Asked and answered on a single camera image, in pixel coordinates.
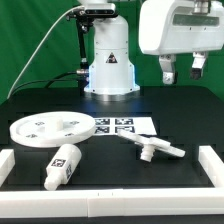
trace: green screen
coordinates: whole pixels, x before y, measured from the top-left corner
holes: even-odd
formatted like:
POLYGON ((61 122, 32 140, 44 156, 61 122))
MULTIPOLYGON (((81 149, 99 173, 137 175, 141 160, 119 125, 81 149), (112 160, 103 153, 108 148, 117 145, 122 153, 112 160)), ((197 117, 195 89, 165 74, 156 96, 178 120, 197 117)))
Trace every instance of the green screen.
MULTIPOLYGON (((0 103, 9 92, 18 74, 42 40, 51 25, 75 0, 1 0, 0 1, 0 103)), ((118 12, 129 24, 129 57, 135 65, 136 82, 141 86, 163 86, 162 72, 157 56, 143 55, 138 45, 140 1, 115 3, 118 12)), ((85 35, 89 62, 93 60, 93 30, 85 35)), ((205 86, 224 100, 224 51, 209 53, 202 79, 189 78, 192 54, 177 56, 179 73, 177 85, 205 86)), ((52 79, 79 68, 79 46, 75 21, 63 19, 53 30, 34 58, 19 85, 34 80, 52 79)), ((45 84, 27 88, 43 87, 45 84)), ((52 87, 77 86, 76 82, 56 83, 52 87)))

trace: white disc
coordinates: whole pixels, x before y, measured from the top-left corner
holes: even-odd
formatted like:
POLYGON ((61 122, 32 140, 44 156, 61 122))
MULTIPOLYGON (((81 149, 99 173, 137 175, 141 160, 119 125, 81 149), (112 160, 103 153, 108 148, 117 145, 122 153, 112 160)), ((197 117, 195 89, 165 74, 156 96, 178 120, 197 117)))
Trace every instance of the white disc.
POLYGON ((22 118, 10 126, 13 141, 50 148, 81 142, 95 133, 95 120, 76 112, 49 112, 22 118))

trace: white t-shaped object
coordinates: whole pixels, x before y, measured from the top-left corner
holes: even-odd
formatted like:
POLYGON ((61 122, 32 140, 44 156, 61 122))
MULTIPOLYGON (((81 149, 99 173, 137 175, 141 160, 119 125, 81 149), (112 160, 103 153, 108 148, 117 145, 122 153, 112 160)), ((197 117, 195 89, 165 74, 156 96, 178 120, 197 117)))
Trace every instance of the white t-shaped object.
POLYGON ((141 153, 141 159, 148 162, 151 162, 155 149, 177 157, 183 157, 185 155, 185 151, 174 148, 170 145, 170 142, 161 140, 159 138, 146 138, 122 129, 118 131, 118 136, 142 145, 143 149, 141 153))

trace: white foam block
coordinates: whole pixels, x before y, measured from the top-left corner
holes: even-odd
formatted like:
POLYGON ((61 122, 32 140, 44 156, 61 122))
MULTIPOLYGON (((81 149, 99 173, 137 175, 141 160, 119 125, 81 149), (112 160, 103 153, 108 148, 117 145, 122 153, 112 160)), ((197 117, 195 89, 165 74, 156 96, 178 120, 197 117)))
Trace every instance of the white foam block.
POLYGON ((88 198, 88 217, 123 216, 123 190, 95 191, 88 198))
POLYGON ((224 164, 211 146, 200 146, 198 160, 215 187, 224 187, 224 164))
POLYGON ((124 190, 124 216, 224 214, 224 189, 124 190))
POLYGON ((0 187, 15 165, 13 149, 3 149, 0 152, 0 187))
POLYGON ((0 218, 87 217, 88 191, 0 192, 0 218))

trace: black tabletop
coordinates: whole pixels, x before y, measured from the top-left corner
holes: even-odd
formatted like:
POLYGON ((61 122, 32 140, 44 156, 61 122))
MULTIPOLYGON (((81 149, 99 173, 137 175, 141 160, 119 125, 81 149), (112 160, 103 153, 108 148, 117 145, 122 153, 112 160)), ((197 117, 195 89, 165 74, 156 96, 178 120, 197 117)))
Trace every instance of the black tabletop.
MULTIPOLYGON (((183 158, 155 152, 140 160, 141 147, 118 136, 93 136, 78 143, 82 159, 67 185, 71 189, 213 187, 198 162, 200 145, 224 152, 224 104, 203 87, 145 87, 141 96, 102 102, 74 88, 26 89, 0 106, 0 150, 13 148, 16 165, 0 191, 45 190, 46 166, 58 148, 38 149, 10 139, 9 126, 25 116, 74 111, 93 117, 152 117, 157 137, 186 151, 183 158)), ((0 219, 0 223, 223 223, 224 216, 148 216, 64 219, 0 219)))

